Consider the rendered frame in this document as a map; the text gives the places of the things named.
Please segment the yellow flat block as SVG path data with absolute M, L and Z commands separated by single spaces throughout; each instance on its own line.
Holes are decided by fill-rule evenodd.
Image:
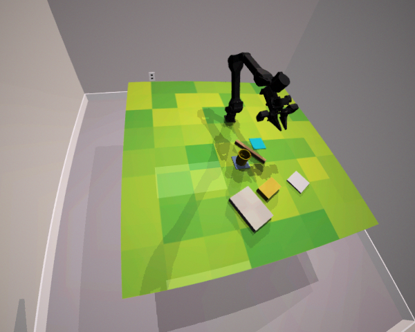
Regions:
M 267 201 L 280 187 L 281 185 L 271 177 L 257 189 L 257 192 Z

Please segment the brown flat bar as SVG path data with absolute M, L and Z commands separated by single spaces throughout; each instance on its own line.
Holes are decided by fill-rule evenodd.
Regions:
M 255 157 L 257 160 L 259 160 L 260 162 L 262 162 L 263 164 L 266 162 L 266 159 L 259 155 L 257 152 L 253 151 L 251 148 L 247 147 L 245 144 L 243 144 L 240 140 L 236 140 L 235 144 L 238 145 L 240 148 L 242 149 L 247 149 L 250 152 L 250 155 Z

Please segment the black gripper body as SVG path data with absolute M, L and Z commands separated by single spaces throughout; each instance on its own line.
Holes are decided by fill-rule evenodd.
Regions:
M 264 121 L 264 118 L 266 118 L 266 117 L 268 117 L 268 119 L 269 119 L 269 117 L 271 117 L 272 115 L 275 115 L 275 114 L 276 115 L 279 114 L 281 116 L 281 115 L 284 114 L 284 112 L 287 112 L 287 111 L 290 111 L 290 113 L 294 113 L 299 108 L 297 104 L 290 104 L 285 109 L 283 108 L 284 106 L 282 106 L 282 107 L 281 106 L 275 106 L 274 109 L 271 109 L 271 105 L 270 105 L 270 102 L 271 102 L 270 98 L 271 97 L 274 97 L 274 99 L 277 99 L 277 95 L 272 95 L 266 100 L 266 106 L 268 106 L 269 111 L 268 110 L 260 111 L 256 116 L 257 122 Z

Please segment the large white flat block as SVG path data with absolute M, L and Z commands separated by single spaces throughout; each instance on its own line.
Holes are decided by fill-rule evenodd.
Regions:
M 270 210 L 248 186 L 231 197 L 229 202 L 253 232 L 273 217 Z

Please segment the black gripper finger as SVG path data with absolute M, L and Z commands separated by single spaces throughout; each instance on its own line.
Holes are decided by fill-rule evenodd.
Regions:
M 267 121 L 271 122 L 271 124 L 273 124 L 279 131 L 282 131 L 282 127 L 278 120 L 278 115 L 272 115 Z
M 287 116 L 288 116 L 289 113 L 290 113 L 290 111 L 284 112 L 284 114 L 279 117 L 279 119 L 282 123 L 282 126 L 285 130 L 287 130 Z

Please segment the white flat rectangular slab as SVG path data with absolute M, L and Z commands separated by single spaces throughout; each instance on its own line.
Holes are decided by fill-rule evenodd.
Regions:
M 288 177 L 287 181 L 299 192 L 301 193 L 310 183 L 298 172 Z

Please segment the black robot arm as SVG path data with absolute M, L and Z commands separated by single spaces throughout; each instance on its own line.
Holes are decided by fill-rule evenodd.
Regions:
M 261 89 L 260 95 L 264 95 L 267 100 L 272 95 L 277 95 L 280 91 L 285 89 L 289 84 L 289 78 L 278 72 L 276 76 L 273 76 L 268 71 L 261 68 L 261 66 L 253 59 L 250 53 L 239 53 L 237 55 L 230 55 L 228 58 L 229 69 L 232 71 L 232 95 L 228 103 L 228 107 L 225 108 L 227 115 L 224 116 L 226 122 L 236 122 L 236 113 L 243 110 L 243 101 L 240 99 L 240 72 L 245 64 L 250 72 L 254 75 L 254 81 L 257 86 L 265 86 Z M 277 96 L 270 98 L 271 109 L 275 106 L 289 105 L 292 102 L 290 95 L 285 95 L 284 98 Z

